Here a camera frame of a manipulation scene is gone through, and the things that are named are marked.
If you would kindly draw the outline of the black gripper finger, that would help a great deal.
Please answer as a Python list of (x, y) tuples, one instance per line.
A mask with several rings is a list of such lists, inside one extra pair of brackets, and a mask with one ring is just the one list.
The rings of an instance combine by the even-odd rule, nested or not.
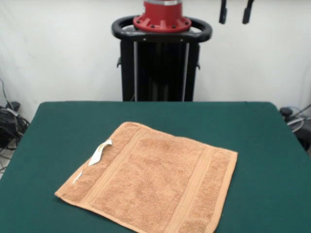
[(227, 0), (221, 0), (221, 8), (219, 14), (219, 23), (225, 24), (226, 23), (226, 16), (227, 16)]
[(252, 5), (254, 3), (254, 0), (248, 0), (246, 8), (244, 10), (242, 23), (248, 24), (250, 21), (251, 11), (252, 11)]

